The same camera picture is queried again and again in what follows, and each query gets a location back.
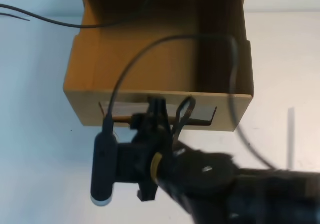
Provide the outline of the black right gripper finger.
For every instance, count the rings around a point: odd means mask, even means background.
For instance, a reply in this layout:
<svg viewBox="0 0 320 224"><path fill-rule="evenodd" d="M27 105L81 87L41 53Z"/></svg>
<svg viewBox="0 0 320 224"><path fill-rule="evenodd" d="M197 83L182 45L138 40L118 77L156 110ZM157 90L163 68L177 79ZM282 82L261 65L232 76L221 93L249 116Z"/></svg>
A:
<svg viewBox="0 0 320 224"><path fill-rule="evenodd" d="M137 130L136 137L148 137L158 133L171 135L167 103L163 97L151 97L146 113L131 116L130 129Z"/></svg>

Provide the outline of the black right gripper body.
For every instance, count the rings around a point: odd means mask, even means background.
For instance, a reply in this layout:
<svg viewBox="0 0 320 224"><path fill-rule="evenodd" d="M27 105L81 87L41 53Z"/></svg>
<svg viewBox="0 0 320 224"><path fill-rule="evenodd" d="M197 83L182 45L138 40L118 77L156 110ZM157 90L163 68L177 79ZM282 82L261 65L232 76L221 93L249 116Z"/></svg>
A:
<svg viewBox="0 0 320 224"><path fill-rule="evenodd" d="M172 129L169 124L135 125L132 129L137 131L132 141L118 145L117 182L138 184L138 199L153 201L158 185L151 177L152 160L170 145Z"/></svg>

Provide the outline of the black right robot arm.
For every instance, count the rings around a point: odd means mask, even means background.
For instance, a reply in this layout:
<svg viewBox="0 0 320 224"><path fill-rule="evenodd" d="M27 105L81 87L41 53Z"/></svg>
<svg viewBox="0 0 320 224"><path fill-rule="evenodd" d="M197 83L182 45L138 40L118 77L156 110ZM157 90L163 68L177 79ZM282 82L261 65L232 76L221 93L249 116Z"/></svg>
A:
<svg viewBox="0 0 320 224"><path fill-rule="evenodd" d="M320 175L240 168L226 153L208 153L178 141L190 115L171 119L163 98L128 120L137 133L118 146L116 182L138 184L138 198L163 190L196 224L317 224Z"/></svg>

